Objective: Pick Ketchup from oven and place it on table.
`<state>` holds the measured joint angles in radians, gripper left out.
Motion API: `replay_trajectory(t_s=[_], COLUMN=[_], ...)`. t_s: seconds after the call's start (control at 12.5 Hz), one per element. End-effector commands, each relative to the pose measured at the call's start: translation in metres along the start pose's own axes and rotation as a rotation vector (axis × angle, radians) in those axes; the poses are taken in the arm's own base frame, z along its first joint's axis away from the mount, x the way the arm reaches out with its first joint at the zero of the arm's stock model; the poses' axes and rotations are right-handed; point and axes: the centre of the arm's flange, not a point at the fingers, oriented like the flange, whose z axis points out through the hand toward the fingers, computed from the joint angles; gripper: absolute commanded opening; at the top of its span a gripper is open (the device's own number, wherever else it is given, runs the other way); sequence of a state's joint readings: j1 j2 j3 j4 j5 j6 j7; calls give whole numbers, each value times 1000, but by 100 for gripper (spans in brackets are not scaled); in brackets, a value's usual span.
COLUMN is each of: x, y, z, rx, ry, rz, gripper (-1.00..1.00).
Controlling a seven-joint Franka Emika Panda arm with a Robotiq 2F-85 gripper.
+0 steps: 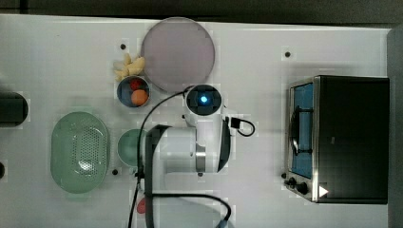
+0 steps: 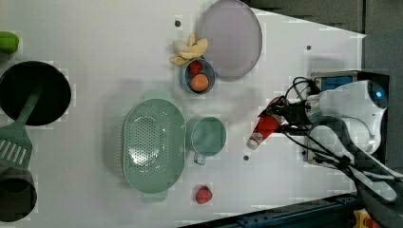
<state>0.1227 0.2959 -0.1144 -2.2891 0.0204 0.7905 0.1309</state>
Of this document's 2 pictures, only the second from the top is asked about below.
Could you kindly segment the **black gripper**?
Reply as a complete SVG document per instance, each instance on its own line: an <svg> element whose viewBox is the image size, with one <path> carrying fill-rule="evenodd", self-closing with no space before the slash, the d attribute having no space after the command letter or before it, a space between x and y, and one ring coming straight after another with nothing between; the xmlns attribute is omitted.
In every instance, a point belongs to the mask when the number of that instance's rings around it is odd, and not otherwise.
<svg viewBox="0 0 403 228"><path fill-rule="evenodd" d="M289 124L279 126L275 132L291 136L304 136L306 130L299 126L309 125L305 103L287 104L284 96L274 98L259 114L260 117L278 114Z"/></svg>

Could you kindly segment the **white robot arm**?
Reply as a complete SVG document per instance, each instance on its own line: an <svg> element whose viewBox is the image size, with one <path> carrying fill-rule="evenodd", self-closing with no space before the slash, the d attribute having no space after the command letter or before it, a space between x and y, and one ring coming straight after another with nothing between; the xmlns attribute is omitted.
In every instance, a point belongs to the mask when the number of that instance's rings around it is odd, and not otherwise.
<svg viewBox="0 0 403 228"><path fill-rule="evenodd" d="M261 116L286 122L279 131L307 139L305 147L386 205L402 201L402 175L374 157L381 144L381 124L388 106L382 86L357 81L289 103L285 95L267 105Z"/></svg>

